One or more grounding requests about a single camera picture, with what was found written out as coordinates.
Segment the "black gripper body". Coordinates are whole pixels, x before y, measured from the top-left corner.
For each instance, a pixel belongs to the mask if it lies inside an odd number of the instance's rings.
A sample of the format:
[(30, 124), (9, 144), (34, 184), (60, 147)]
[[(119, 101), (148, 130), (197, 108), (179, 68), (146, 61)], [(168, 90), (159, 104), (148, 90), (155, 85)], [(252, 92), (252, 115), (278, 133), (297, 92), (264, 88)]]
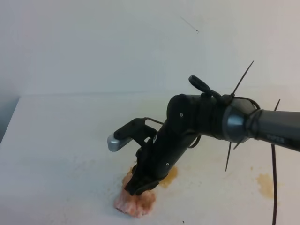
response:
[(192, 130), (176, 132), (166, 121), (147, 148), (142, 150), (142, 159), (138, 160), (134, 176), (149, 182), (164, 179), (198, 136), (199, 133)]

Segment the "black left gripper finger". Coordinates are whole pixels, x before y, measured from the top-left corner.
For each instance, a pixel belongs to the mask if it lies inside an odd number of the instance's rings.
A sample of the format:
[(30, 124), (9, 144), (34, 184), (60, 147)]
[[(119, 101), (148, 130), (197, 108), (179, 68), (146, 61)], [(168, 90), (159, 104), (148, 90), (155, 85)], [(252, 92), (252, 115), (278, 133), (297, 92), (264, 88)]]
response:
[(131, 178), (127, 185), (125, 186), (125, 190), (130, 195), (141, 195), (145, 191), (145, 177), (146, 173), (143, 170), (132, 169), (130, 172)]

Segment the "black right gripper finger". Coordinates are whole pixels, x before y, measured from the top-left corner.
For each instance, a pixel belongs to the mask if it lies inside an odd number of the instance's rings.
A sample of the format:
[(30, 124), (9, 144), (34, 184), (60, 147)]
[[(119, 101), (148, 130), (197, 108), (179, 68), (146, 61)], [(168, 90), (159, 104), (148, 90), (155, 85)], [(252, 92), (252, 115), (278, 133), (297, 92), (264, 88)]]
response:
[(153, 190), (162, 180), (162, 178), (157, 177), (150, 177), (150, 176), (144, 176), (141, 177), (140, 180), (140, 188), (139, 188), (139, 194), (141, 195), (145, 191)]

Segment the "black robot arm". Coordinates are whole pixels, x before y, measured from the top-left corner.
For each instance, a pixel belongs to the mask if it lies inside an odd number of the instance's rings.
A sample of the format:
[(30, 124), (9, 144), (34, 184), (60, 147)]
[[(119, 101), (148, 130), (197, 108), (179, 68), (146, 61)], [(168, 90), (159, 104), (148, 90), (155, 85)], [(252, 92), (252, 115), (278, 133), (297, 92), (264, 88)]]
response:
[(256, 109), (243, 98), (224, 105), (205, 94), (176, 95), (168, 103), (162, 127), (137, 151), (137, 163), (125, 189), (140, 195), (155, 188), (202, 135), (236, 144), (253, 138), (299, 151), (300, 114)]

